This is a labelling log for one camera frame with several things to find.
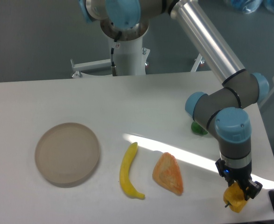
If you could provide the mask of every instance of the round plate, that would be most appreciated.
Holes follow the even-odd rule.
[[[40,173],[59,187],[79,184],[99,159],[99,143],[92,130],[65,123],[49,129],[39,140],[35,162]]]

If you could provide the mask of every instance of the table surface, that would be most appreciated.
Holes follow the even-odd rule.
[[[217,141],[190,130],[188,96],[221,88],[211,72],[95,77],[0,83],[0,224],[4,223],[237,223],[274,219],[274,157],[257,105],[246,108],[252,124],[253,179],[264,184],[245,209],[224,208],[224,178],[217,174]],[[35,147],[55,125],[77,122],[94,131],[101,146],[92,176],[59,188],[38,172]],[[145,200],[130,199],[119,185],[122,157],[140,145],[130,178]],[[176,196],[152,180],[162,152],[181,169],[184,193]]]

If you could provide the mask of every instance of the yellow object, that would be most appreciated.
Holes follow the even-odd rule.
[[[129,180],[129,169],[133,162],[133,159],[136,156],[138,150],[138,143],[135,142],[131,144],[126,153],[123,156],[121,167],[120,167],[120,174],[119,174],[119,182],[121,185],[122,190],[124,193],[131,197],[131,198],[138,198],[144,199],[145,195],[138,192],[135,187],[132,185],[131,181]]]
[[[237,213],[239,213],[247,204],[244,192],[236,182],[226,189],[223,195],[223,200],[226,205],[229,205],[229,208],[232,211],[235,211]]]

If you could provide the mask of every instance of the orange food item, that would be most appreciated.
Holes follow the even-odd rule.
[[[174,156],[163,153],[155,165],[152,178],[163,188],[181,195],[183,193],[183,179]]]

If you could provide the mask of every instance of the yellow banana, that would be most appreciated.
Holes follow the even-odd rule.
[[[131,198],[144,199],[145,195],[138,192],[135,189],[135,187],[132,185],[131,181],[129,180],[129,175],[128,175],[129,169],[131,167],[134,157],[136,156],[137,150],[138,150],[138,143],[135,142],[128,147],[126,153],[124,154],[121,167],[120,167],[119,182],[122,190],[127,196]]]

